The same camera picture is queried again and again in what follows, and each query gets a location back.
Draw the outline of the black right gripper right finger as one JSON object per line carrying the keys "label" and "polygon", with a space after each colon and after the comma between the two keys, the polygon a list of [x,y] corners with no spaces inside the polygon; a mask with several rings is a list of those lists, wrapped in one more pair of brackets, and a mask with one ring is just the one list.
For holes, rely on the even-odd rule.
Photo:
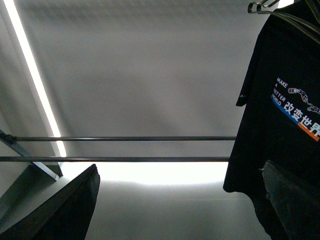
{"label": "black right gripper right finger", "polygon": [[262,168],[271,205],[291,240],[320,238],[320,189],[268,160]]}

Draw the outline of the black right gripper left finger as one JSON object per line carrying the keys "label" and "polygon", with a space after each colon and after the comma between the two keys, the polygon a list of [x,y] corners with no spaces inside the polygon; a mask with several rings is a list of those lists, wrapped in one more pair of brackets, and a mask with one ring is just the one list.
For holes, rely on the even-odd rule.
{"label": "black right gripper left finger", "polygon": [[2,240],[84,240],[100,188],[92,164],[29,215],[0,234]]}

